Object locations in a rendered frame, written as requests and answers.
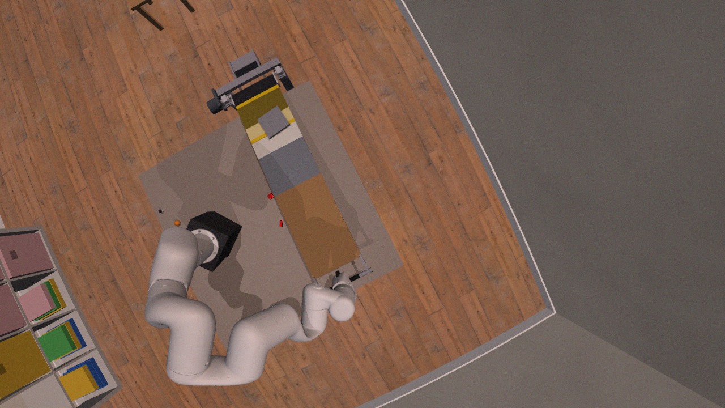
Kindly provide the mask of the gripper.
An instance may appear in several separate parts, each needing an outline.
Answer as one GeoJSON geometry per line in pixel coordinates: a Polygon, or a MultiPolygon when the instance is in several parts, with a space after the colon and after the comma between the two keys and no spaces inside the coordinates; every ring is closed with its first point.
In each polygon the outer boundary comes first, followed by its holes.
{"type": "Polygon", "coordinates": [[[352,284],[352,282],[351,282],[351,280],[349,279],[349,277],[348,277],[348,275],[347,275],[347,273],[346,273],[346,272],[341,272],[341,273],[340,273],[340,272],[339,272],[339,270],[338,270],[338,271],[336,271],[336,277],[333,277],[333,289],[334,289],[334,288],[335,288],[335,287],[336,287],[337,285],[340,285],[340,284],[347,284],[347,285],[349,285],[349,286],[351,286],[351,287],[352,287],[352,289],[353,289],[353,290],[354,290],[354,292],[355,292],[355,302],[356,302],[356,300],[357,300],[357,292],[356,292],[356,290],[354,289],[354,285],[352,284]]]}

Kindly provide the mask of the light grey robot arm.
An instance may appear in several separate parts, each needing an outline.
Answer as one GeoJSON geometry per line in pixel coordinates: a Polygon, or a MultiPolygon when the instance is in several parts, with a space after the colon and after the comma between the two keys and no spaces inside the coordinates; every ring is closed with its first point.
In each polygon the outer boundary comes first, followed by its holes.
{"type": "Polygon", "coordinates": [[[218,251],[219,242],[212,232],[183,227],[165,229],[156,248],[145,318],[152,327],[170,328],[166,372],[175,383],[251,383],[262,376],[270,349],[287,339],[307,342],[321,335],[328,310],[337,322],[346,322],[354,315],[355,292],[351,286],[340,284],[332,290],[318,283],[307,284],[301,320],[290,305],[275,304],[239,320],[232,328],[227,355],[212,355],[214,312],[199,300],[187,299],[187,294],[194,270],[214,259],[218,251]]]}

